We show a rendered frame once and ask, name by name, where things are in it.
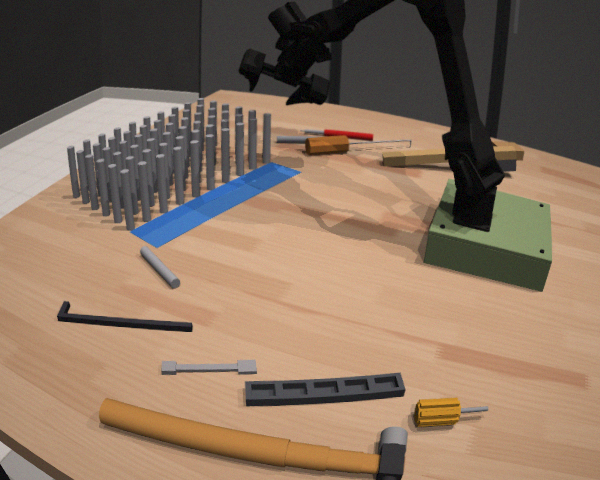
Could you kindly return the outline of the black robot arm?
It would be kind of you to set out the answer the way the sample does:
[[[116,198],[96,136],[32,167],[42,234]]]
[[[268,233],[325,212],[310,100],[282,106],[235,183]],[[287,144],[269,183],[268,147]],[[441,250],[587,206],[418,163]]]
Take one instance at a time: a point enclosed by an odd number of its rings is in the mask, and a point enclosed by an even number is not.
[[[296,2],[287,2],[268,16],[280,35],[275,48],[282,53],[277,61],[280,61],[289,46],[288,58],[299,67],[307,68],[315,61],[320,63],[331,60],[329,48],[324,43],[345,39],[359,21],[393,1],[348,0],[308,19]],[[465,2],[403,1],[417,7],[422,21],[433,34],[437,47],[452,119],[450,132],[442,135],[442,141],[445,160],[448,159],[457,188],[452,212],[455,215],[453,223],[489,232],[496,186],[501,184],[505,174],[495,157],[490,135],[479,117],[463,38]]]

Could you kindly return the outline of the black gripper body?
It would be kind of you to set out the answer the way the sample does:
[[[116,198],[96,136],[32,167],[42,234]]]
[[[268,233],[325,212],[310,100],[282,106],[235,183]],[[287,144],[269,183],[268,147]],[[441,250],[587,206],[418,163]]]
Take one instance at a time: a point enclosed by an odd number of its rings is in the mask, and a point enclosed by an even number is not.
[[[305,87],[304,94],[307,95],[308,101],[322,105],[328,97],[329,80],[316,74],[312,74],[310,78],[306,77],[311,66],[303,68],[293,64],[288,58],[287,51],[277,65],[273,66],[264,62],[266,54],[248,49],[243,56],[238,72],[249,78],[257,78],[259,74],[263,73],[294,87],[300,85]]]

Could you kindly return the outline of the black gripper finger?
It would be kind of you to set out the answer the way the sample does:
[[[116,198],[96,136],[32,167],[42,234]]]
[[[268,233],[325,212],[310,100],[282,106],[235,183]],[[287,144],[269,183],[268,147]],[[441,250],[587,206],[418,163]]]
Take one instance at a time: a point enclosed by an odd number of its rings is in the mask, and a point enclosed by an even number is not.
[[[260,76],[260,74],[259,74],[259,76]],[[252,92],[254,90],[254,88],[259,80],[259,76],[257,78],[249,78],[249,77],[245,76],[245,78],[248,79],[249,83],[250,83],[250,92]]]
[[[307,99],[307,95],[304,94],[304,88],[300,86],[286,101],[286,105],[293,105],[293,104],[299,104],[299,103],[310,103],[312,104],[313,102],[308,101]]]

